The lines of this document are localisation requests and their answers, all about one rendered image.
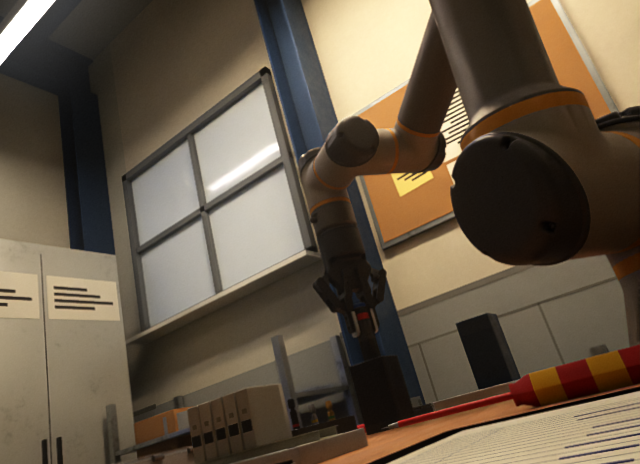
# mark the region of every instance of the window pane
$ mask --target window pane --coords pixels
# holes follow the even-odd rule
[[[152,326],[215,294],[199,218],[141,258]]]
[[[280,156],[262,85],[194,138],[207,202]]]
[[[198,210],[198,193],[187,143],[131,183],[140,244]]]
[[[225,289],[304,249],[282,167],[210,216]]]

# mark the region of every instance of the fluorescent light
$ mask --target fluorescent light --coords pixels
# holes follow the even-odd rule
[[[278,143],[273,143],[265,147],[255,156],[244,161],[242,164],[236,167],[233,171],[227,172],[224,176],[222,176],[220,179],[218,179],[213,184],[211,184],[209,186],[209,190],[216,191],[220,189],[222,186],[237,180],[240,176],[243,176],[244,174],[247,174],[249,171],[251,171],[255,167],[258,167],[258,165],[262,161],[266,160],[267,158],[269,158],[269,156],[277,153],[278,151],[279,151]]]
[[[33,29],[56,0],[27,0],[0,34],[0,65]]]

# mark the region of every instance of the cork board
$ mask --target cork board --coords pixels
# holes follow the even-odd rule
[[[530,3],[530,10],[560,84],[582,91],[596,119],[615,111],[559,1],[534,0]],[[393,127],[405,91],[406,85],[403,85],[358,115],[371,121],[376,128]],[[359,178],[383,248],[454,217],[451,173],[461,152],[460,139],[467,125],[468,118],[456,91],[441,129],[447,140],[444,164],[431,176],[426,176],[421,185],[412,186],[414,188],[410,192],[401,195],[397,180],[412,179],[412,176],[385,174]]]

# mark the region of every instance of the beige wall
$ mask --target beige wall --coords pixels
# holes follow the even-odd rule
[[[260,68],[269,66],[253,0],[154,0],[91,66],[100,100],[127,336],[139,332],[122,175]],[[130,349],[134,408],[159,404],[340,332],[311,284],[314,265],[144,348]]]
[[[57,96],[0,74],[0,238],[69,247]]]
[[[302,0],[338,119],[409,79],[428,0]],[[560,0],[619,109],[640,101],[640,0]],[[398,310],[508,269],[455,221],[382,252]]]

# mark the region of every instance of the window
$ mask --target window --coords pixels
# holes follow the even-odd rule
[[[314,247],[267,69],[123,181],[143,329]]]

